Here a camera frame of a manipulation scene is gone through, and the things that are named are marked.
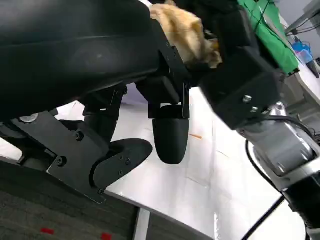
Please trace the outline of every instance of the bolt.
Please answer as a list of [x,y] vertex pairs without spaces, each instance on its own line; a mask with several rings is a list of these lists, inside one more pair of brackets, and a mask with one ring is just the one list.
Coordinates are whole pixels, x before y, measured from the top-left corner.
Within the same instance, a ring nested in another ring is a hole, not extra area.
[[104,192],[105,192],[105,191],[103,191],[101,188],[98,190],[98,194],[99,194],[99,195],[104,194]]
[[244,136],[245,135],[245,130],[241,129],[238,131],[238,133],[241,135],[241,136]]
[[58,167],[63,167],[67,163],[67,159],[65,156],[59,156],[56,160],[56,165]]
[[251,111],[250,111],[251,113],[256,113],[256,112],[258,112],[258,108],[256,107],[256,106],[253,106],[252,108],[251,108]]
[[131,160],[130,160],[130,158],[127,158],[126,160],[125,160],[125,165],[130,165],[131,164]]
[[83,134],[81,131],[78,131],[78,132],[75,134],[75,140],[77,140],[78,142],[81,142],[82,139],[84,139],[84,134]]
[[26,124],[30,124],[33,123],[35,120],[37,120],[39,114],[38,113],[34,113],[30,116],[22,116],[20,117],[20,120]]
[[252,96],[249,95],[245,95],[242,99],[242,102],[244,102],[245,104],[250,103],[252,100]]

